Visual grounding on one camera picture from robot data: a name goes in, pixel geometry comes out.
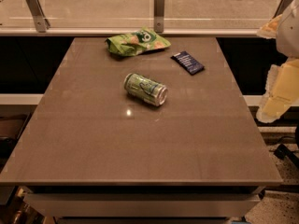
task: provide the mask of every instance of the soda can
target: soda can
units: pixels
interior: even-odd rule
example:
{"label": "soda can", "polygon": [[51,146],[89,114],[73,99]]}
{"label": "soda can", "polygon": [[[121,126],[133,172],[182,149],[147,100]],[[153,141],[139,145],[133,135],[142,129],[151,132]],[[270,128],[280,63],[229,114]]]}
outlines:
{"label": "soda can", "polygon": [[155,106],[162,105],[168,93],[164,84],[134,73],[130,73],[125,78],[124,89],[133,96]]}

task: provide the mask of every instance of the gray table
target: gray table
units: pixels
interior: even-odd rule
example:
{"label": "gray table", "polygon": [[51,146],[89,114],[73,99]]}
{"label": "gray table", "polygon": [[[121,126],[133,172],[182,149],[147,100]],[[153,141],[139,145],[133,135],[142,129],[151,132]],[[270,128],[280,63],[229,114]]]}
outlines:
{"label": "gray table", "polygon": [[[56,217],[241,216],[279,185],[216,39],[167,39],[169,49],[120,59],[104,38],[76,38],[1,184],[28,187],[27,202]],[[206,70],[190,76],[170,59],[183,50]],[[165,104],[128,95],[131,72],[163,82]]]}

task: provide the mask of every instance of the chip bag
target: chip bag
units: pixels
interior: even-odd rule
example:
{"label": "chip bag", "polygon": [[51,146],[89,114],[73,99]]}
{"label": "chip bag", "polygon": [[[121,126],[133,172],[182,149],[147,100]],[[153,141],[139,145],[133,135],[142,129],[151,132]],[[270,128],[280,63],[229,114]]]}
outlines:
{"label": "chip bag", "polygon": [[108,50],[120,56],[136,56],[149,50],[165,49],[171,44],[153,30],[141,30],[125,35],[116,35],[106,40]]}

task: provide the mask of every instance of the glass panel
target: glass panel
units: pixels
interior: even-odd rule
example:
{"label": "glass panel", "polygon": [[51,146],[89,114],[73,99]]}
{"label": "glass panel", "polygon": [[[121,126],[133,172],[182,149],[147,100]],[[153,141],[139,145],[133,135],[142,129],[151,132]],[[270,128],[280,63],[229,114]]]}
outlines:
{"label": "glass panel", "polygon": [[[165,0],[164,29],[259,28],[280,0]],[[153,0],[39,0],[51,28],[153,27]],[[1,0],[0,29],[35,28],[25,0]]]}

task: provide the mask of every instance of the metal bracket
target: metal bracket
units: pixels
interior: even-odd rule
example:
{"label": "metal bracket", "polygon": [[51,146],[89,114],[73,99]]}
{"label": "metal bracket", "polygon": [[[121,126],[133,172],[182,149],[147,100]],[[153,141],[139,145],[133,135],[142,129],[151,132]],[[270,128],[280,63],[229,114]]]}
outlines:
{"label": "metal bracket", "polygon": [[41,8],[38,0],[26,0],[27,5],[31,11],[32,17],[35,22],[36,30],[39,33],[45,33],[50,27],[50,23],[46,18],[43,9]]}
{"label": "metal bracket", "polygon": [[164,31],[164,2],[165,0],[154,0],[154,25],[155,32]]}
{"label": "metal bracket", "polygon": [[293,0],[281,0],[278,6],[278,9],[274,15],[274,18],[280,14],[283,13],[283,11],[287,8],[287,6],[292,2]]}

